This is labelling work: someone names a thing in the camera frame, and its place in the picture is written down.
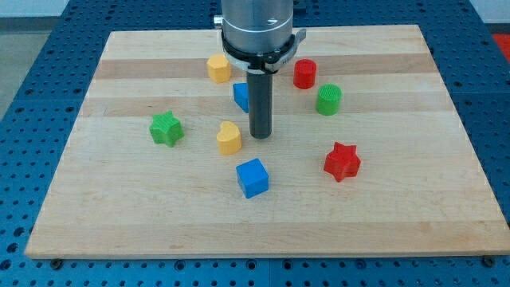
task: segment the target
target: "blue pegboard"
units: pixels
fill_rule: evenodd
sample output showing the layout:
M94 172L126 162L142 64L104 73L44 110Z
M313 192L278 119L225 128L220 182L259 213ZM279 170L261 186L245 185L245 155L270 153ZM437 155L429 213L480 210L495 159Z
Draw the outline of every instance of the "blue pegboard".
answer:
M468 0L307 0L295 26L418 24L510 219L510 74ZM508 286L510 257L50 261L23 255L113 30L210 29L220 3L71 0L0 124L0 286Z

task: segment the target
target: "green cylinder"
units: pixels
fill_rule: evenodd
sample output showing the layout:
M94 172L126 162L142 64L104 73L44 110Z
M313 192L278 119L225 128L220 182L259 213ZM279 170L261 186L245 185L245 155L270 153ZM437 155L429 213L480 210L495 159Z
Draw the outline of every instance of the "green cylinder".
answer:
M335 115L342 99L342 90L334 84L325 84L319 88L316 110L325 116Z

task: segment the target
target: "red cylinder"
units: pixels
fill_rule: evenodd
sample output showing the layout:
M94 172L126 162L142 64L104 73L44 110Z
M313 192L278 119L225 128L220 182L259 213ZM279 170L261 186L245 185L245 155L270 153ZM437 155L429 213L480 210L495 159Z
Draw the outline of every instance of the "red cylinder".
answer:
M302 59L294 65L294 85L307 89L316 83L317 64L309 59Z

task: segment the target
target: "wooden board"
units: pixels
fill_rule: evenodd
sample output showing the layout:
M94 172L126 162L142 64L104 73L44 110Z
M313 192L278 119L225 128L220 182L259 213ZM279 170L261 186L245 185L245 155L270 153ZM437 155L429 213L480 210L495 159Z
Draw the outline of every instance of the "wooden board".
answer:
M32 258L269 258L507 254L510 232L417 26L310 28L297 59L316 86L274 78L273 134L249 136L233 79L213 83L218 31L114 32L26 253ZM317 89L344 90L340 113ZM155 145L171 109L185 137ZM219 124L243 148L218 154ZM357 178L323 172L335 141L357 144ZM235 167L258 157L270 190L250 200Z

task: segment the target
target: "yellow heart block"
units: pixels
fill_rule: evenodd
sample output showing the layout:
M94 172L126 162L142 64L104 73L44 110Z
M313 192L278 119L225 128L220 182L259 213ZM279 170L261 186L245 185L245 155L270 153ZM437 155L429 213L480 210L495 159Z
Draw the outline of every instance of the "yellow heart block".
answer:
M241 149L241 131L233 122L224 121L220 124L216 140L222 155L233 155Z
M230 80L232 69L224 54L216 54L207 60L207 72L211 80L223 83Z

